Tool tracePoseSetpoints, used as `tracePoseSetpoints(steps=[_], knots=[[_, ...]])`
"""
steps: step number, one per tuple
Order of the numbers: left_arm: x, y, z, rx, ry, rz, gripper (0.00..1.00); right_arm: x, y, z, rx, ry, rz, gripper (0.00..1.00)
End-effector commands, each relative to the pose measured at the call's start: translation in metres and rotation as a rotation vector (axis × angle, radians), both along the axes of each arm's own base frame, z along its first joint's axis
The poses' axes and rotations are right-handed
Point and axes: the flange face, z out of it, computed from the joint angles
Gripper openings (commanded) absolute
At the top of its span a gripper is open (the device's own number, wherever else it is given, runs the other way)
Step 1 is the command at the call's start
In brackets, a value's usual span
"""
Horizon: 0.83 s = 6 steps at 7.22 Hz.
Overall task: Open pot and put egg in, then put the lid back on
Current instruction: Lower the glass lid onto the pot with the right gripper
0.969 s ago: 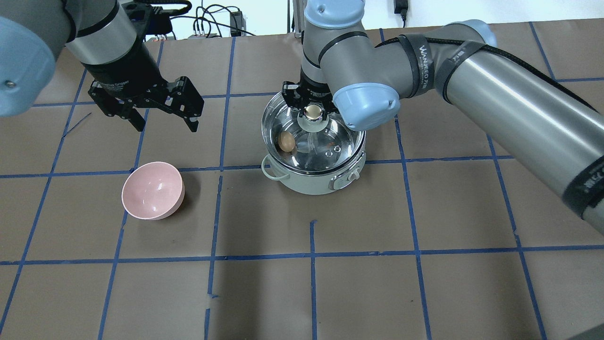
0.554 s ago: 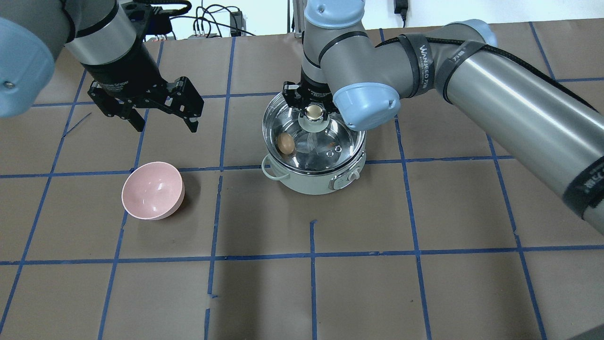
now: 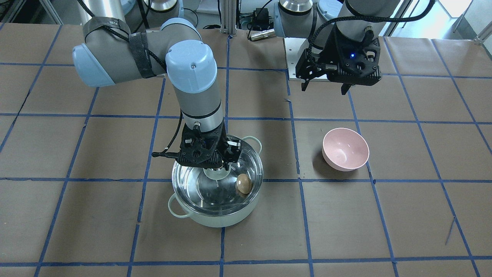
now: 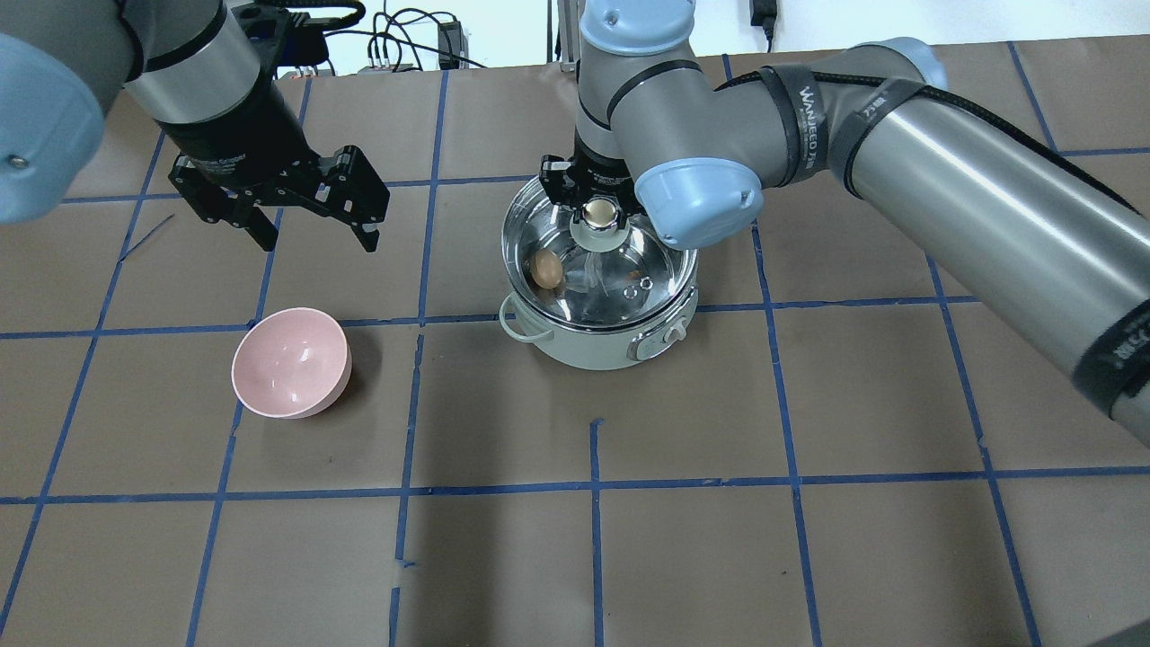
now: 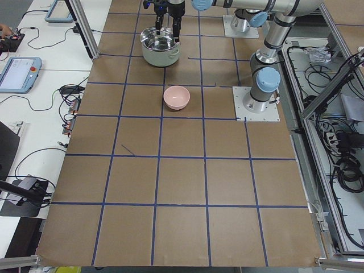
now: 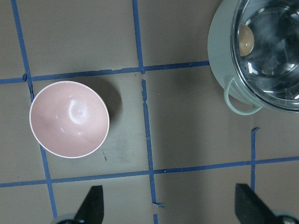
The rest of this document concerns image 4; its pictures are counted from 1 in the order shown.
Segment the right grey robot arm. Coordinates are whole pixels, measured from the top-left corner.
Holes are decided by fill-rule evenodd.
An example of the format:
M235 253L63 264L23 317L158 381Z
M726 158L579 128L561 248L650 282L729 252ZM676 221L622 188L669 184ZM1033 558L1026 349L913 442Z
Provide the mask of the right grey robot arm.
M1147 218L1113 188L969 99L912 38L710 87L693 1L586 1L570 157L553 205L604 199L675 251L752 224L765 190L831 172L1147 442Z

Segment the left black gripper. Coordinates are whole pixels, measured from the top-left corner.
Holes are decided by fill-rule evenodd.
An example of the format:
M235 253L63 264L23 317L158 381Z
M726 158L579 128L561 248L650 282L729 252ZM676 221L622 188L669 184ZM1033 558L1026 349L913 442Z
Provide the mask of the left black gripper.
M366 253L377 251L378 228L391 198L385 182L356 145L345 145L329 156L312 151L269 70L260 70L241 102L216 118L158 124L184 153L172 161L168 179L205 224L243 230L260 249L271 253L279 230L254 197L243 192L301 164L304 208L348 226Z

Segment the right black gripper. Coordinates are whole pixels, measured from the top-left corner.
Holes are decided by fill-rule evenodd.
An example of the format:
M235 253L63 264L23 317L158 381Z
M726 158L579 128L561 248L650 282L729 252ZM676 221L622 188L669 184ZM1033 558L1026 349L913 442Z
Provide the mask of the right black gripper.
M542 155L537 177L551 205L566 210L568 218L578 211L580 190L591 195L632 193L624 160L595 151L580 134L574 136L572 156Z

